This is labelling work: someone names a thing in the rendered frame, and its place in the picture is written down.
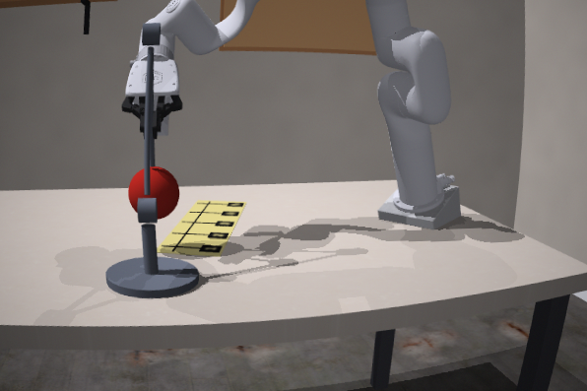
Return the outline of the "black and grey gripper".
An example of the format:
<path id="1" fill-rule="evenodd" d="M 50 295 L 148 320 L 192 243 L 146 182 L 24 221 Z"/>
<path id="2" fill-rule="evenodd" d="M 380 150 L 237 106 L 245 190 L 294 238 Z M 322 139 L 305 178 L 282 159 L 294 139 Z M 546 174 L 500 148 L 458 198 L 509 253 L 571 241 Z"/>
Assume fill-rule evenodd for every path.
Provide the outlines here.
<path id="1" fill-rule="evenodd" d="M 163 54 L 154 53 L 154 55 L 156 57 L 154 57 L 153 138 L 157 139 L 157 132 L 161 132 L 163 119 L 172 111 L 181 110 L 182 101 L 179 97 L 179 73 L 176 62 Z M 122 111 L 133 113 L 140 119 L 140 132 L 144 132 L 144 139 L 146 68 L 147 55 L 133 64 L 126 85 L 126 98 L 122 103 Z"/>

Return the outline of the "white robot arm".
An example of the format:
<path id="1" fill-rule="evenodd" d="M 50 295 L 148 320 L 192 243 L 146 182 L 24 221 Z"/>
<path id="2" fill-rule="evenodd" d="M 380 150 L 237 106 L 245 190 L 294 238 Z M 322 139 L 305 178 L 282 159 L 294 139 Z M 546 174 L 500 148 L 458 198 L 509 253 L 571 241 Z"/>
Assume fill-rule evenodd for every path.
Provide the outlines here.
<path id="1" fill-rule="evenodd" d="M 216 50 L 243 30 L 259 1 L 237 0 L 232 13 L 214 25 L 195 0 L 171 0 L 147 21 L 161 23 L 160 45 L 143 46 L 141 33 L 139 53 L 130 67 L 147 55 L 149 46 L 174 60 L 176 35 L 193 54 Z M 407 0 L 365 4 L 378 60 L 402 70 L 386 74 L 377 89 L 398 185 L 393 202 L 404 212 L 426 212 L 443 201 L 444 185 L 455 181 L 453 175 L 436 175 L 429 128 L 442 122 L 451 106 L 445 50 L 435 33 L 411 27 Z"/>

